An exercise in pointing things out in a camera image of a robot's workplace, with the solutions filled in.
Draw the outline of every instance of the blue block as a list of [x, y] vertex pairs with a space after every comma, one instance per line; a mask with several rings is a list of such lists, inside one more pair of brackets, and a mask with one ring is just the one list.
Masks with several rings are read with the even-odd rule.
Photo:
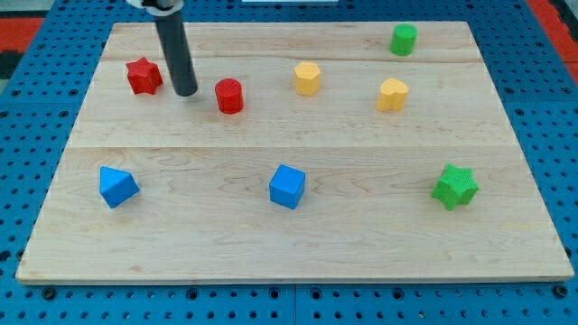
[[139, 191], [130, 172], [107, 166], [100, 167], [100, 194], [113, 209]]
[[305, 173], [280, 165], [269, 182], [271, 201], [295, 209], [305, 191]]

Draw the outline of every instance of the yellow hexagonal block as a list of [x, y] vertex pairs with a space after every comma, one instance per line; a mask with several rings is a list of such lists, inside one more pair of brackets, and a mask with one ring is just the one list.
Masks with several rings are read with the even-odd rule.
[[322, 86], [322, 71], [313, 62], [301, 62], [294, 68], [294, 84], [297, 94], [313, 96]]
[[409, 87], [398, 79], [390, 78], [379, 89], [378, 110], [402, 109], [406, 104]]

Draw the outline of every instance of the wooden board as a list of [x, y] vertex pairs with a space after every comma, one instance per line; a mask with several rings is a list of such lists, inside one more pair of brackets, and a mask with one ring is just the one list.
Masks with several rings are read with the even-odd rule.
[[[415, 23], [415, 52], [388, 50], [395, 23], [187, 25], [200, 91], [174, 95], [152, 24], [116, 24], [17, 278], [30, 284], [473, 283], [573, 275], [466, 23]], [[146, 56], [165, 84], [131, 93]], [[314, 60], [322, 90], [299, 97]], [[246, 108], [216, 108], [241, 80]], [[378, 88], [410, 87], [379, 112]], [[281, 164], [307, 172], [296, 210], [269, 201]], [[446, 163], [480, 191], [448, 211], [430, 197]], [[98, 168], [141, 192], [109, 209]]]

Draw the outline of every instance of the plastic block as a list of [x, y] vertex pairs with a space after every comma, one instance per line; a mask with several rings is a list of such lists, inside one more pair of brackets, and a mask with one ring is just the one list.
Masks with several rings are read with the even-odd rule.
[[398, 79], [387, 79], [379, 88], [378, 110], [399, 110], [406, 104], [409, 87]]
[[322, 86], [322, 71], [315, 63], [301, 62], [294, 68], [294, 84], [297, 94], [313, 96]]
[[113, 209], [139, 191], [130, 172], [100, 167], [100, 194]]
[[295, 209], [305, 191], [305, 173], [280, 165], [269, 182], [271, 201]]
[[128, 82], [135, 94], [154, 95], [156, 88], [163, 84], [159, 67], [146, 58], [127, 63], [126, 67], [128, 68]]
[[223, 79], [215, 86], [219, 110], [225, 114], [235, 114], [243, 109], [243, 89], [235, 79]]
[[443, 202], [448, 210], [453, 210], [458, 204], [469, 204], [478, 189], [471, 168], [458, 168], [448, 163], [432, 197]]
[[401, 23], [394, 29], [390, 50], [399, 56], [411, 54], [414, 50], [417, 28], [409, 23]]

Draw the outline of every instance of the green cylinder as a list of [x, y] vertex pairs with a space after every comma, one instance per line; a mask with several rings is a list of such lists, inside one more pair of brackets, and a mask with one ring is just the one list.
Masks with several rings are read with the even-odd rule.
[[394, 29], [389, 49], [399, 56], [411, 54], [414, 50], [417, 28], [409, 23], [401, 23]]

